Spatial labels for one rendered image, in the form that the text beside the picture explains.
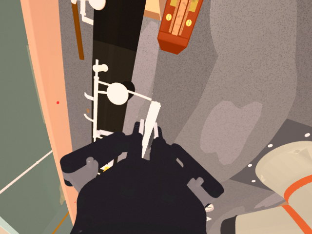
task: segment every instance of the wooden stick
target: wooden stick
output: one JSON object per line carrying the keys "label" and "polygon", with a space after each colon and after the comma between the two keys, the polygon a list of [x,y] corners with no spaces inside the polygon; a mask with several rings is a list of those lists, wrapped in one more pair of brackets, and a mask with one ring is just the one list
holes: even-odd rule
{"label": "wooden stick", "polygon": [[72,9],[73,9],[79,58],[80,60],[84,60],[82,38],[81,38],[81,31],[80,31],[80,22],[79,22],[78,4],[77,3],[72,4]]}

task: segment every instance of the orange stripe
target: orange stripe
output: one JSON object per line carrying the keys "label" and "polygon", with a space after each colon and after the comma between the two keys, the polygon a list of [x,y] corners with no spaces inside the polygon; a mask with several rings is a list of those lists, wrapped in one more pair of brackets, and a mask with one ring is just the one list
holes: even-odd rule
{"label": "orange stripe", "polygon": [[302,179],[296,181],[291,186],[289,186],[288,189],[286,189],[284,193],[284,199],[288,202],[289,197],[294,193],[294,191],[296,191],[297,189],[300,189],[301,187],[311,182],[312,182],[312,175],[303,177]]}
{"label": "orange stripe", "polygon": [[290,205],[282,207],[292,217],[292,219],[296,222],[296,224],[299,226],[299,228],[303,231],[304,234],[312,234],[312,229]]}
{"label": "orange stripe", "polygon": [[59,229],[60,225],[62,224],[62,222],[66,219],[66,217],[68,216],[69,212],[65,215],[64,219],[59,223],[59,225],[57,226],[57,228],[55,228],[54,232],[52,234],[54,234],[57,229]]}

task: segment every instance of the beige container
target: beige container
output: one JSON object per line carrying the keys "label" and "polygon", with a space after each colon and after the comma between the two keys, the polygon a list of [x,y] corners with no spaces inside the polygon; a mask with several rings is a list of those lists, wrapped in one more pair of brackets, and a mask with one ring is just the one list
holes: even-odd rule
{"label": "beige container", "polygon": [[[293,142],[272,150],[259,161],[255,172],[263,184],[284,197],[293,183],[312,175],[312,142]],[[312,183],[296,190],[288,203],[312,227]],[[303,234],[283,207],[239,215],[235,229],[236,234]]]}

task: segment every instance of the white line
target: white line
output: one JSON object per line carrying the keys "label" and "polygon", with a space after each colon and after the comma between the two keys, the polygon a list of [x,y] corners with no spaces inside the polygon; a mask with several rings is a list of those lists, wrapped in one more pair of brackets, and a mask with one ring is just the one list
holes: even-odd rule
{"label": "white line", "polygon": [[20,179],[23,175],[25,175],[27,172],[29,172],[31,169],[33,169],[34,166],[36,166],[38,163],[40,163],[42,160],[44,160],[49,154],[52,153],[52,150],[47,153],[43,158],[41,158],[39,161],[37,161],[34,165],[32,165],[30,168],[28,168],[26,171],[24,171],[19,177],[17,177],[15,180],[13,180],[11,183],[9,183],[7,186],[5,186],[1,191],[0,194],[2,194],[7,188],[9,188],[12,184],[14,184],[18,179]]}

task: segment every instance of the yellow circle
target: yellow circle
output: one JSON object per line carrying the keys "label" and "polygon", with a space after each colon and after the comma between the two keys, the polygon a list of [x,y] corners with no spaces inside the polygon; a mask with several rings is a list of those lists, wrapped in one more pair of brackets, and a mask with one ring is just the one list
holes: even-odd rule
{"label": "yellow circle", "polygon": [[171,15],[171,14],[167,14],[167,15],[166,15],[166,20],[169,21],[169,20],[171,20],[171,19],[172,19],[172,15]]}
{"label": "yellow circle", "polygon": [[185,23],[185,24],[186,24],[186,26],[188,26],[188,27],[189,27],[189,26],[191,26],[192,21],[191,21],[190,19],[188,19],[188,20],[186,21],[186,23]]}

